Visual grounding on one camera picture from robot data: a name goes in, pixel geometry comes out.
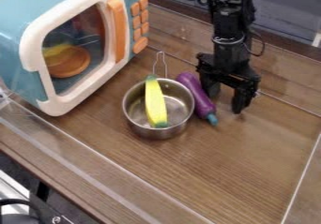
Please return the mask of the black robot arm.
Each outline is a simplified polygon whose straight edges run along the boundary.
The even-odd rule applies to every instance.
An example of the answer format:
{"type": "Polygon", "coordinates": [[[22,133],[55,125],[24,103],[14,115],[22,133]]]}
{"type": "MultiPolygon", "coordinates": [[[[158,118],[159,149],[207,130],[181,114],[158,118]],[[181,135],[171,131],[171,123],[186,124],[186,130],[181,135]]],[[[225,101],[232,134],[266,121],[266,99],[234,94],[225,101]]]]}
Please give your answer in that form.
{"type": "Polygon", "coordinates": [[[238,114],[252,104],[261,76],[250,66],[252,23],[256,8],[252,0],[190,0],[209,6],[213,24],[213,53],[198,53],[197,71],[202,87],[210,97],[221,91],[221,84],[234,89],[232,111],[238,114]]]}

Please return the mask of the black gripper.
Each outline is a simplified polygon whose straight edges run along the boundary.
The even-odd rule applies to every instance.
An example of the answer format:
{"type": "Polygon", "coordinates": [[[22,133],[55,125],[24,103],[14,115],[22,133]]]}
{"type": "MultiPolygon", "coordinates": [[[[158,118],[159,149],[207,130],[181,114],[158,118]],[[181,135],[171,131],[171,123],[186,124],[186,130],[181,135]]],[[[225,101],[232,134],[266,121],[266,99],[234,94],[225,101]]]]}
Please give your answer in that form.
{"type": "Polygon", "coordinates": [[[220,66],[214,61],[214,55],[202,52],[197,54],[197,59],[197,72],[206,94],[210,98],[217,97],[221,92],[221,84],[236,89],[232,111],[234,114],[240,114],[250,106],[261,82],[261,76],[252,69],[250,61],[234,63],[230,67],[220,66]]]}

